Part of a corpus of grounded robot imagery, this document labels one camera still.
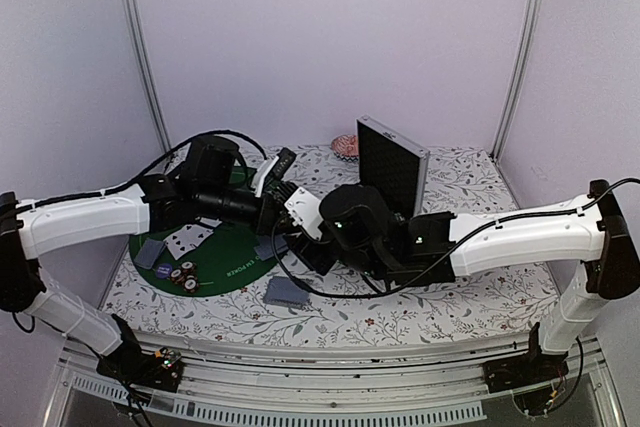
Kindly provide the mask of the dealt playing card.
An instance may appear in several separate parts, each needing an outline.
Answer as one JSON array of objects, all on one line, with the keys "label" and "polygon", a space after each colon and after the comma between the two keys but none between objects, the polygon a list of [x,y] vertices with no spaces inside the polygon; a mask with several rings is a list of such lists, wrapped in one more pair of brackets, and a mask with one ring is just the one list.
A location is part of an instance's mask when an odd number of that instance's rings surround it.
[{"label": "dealt playing card", "polygon": [[155,239],[146,239],[138,253],[133,257],[133,264],[143,270],[150,270],[161,257],[166,244]]},{"label": "dealt playing card", "polygon": [[269,245],[258,245],[254,248],[256,256],[261,261],[267,261],[274,257],[273,249]]}]

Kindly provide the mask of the blue playing card deck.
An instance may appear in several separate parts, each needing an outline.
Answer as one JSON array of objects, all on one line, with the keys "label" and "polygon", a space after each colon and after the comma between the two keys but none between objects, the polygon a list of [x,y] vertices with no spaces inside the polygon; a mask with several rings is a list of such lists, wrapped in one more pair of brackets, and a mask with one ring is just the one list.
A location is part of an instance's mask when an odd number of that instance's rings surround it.
[{"label": "blue playing card deck", "polygon": [[287,277],[272,277],[267,285],[263,302],[268,305],[303,308],[309,304],[309,293],[296,286]]}]

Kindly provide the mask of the green and red chip stack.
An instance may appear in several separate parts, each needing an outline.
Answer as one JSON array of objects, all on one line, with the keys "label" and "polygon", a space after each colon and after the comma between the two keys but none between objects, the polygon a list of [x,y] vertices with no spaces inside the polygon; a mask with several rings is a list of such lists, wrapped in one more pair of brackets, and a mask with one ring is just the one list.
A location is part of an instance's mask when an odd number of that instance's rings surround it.
[{"label": "green and red chip stack", "polygon": [[195,293],[199,289],[197,264],[192,261],[183,262],[172,270],[169,280],[176,286],[182,287],[187,293]]}]

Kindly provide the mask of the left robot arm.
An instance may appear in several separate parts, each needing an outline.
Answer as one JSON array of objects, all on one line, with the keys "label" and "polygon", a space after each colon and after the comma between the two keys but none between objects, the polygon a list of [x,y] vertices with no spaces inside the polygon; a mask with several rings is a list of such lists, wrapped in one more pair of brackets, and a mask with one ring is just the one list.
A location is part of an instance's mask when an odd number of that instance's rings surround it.
[{"label": "left robot arm", "polygon": [[235,142],[240,136],[215,130],[182,142],[186,157],[168,175],[148,166],[115,187],[42,200],[20,201],[12,191],[2,193],[2,311],[41,320],[84,343],[126,380],[141,380],[154,358],[143,353],[128,324],[43,280],[39,258],[67,246],[164,232],[200,219],[266,232],[282,211],[269,184],[282,179],[295,155],[282,149],[252,170]]}]

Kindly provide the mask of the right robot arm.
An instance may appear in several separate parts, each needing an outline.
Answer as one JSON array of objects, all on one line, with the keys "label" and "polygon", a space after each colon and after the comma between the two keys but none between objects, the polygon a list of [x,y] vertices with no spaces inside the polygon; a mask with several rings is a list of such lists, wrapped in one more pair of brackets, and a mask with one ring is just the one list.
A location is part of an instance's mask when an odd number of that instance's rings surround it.
[{"label": "right robot arm", "polygon": [[576,260],[559,304],[529,335],[517,374],[537,383],[610,301],[639,288],[639,255],[605,180],[567,201],[501,214],[441,212],[403,219],[380,192],[342,185],[319,199],[303,188],[284,203],[305,235],[296,255],[325,274],[341,261],[402,290],[498,267]]}]

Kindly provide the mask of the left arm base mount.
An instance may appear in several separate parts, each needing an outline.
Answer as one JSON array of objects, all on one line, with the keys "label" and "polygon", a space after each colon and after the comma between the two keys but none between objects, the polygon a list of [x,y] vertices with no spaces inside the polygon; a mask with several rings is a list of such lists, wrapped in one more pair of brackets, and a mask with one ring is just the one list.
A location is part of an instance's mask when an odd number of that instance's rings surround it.
[{"label": "left arm base mount", "polygon": [[182,353],[161,347],[145,353],[137,344],[122,344],[109,355],[101,356],[96,372],[127,385],[176,393],[184,371]]}]

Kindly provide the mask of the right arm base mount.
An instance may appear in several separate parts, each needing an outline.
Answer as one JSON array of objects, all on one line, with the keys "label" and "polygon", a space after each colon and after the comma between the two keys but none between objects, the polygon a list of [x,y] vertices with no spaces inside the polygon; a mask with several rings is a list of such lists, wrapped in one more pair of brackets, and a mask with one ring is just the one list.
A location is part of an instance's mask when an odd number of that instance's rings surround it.
[{"label": "right arm base mount", "polygon": [[[514,391],[553,380],[563,384],[569,372],[567,356],[567,353],[544,354],[540,347],[529,347],[523,354],[483,363],[483,380],[490,393]],[[547,386],[516,394],[515,404],[521,412],[538,416],[548,412],[558,396],[559,387]]]}]

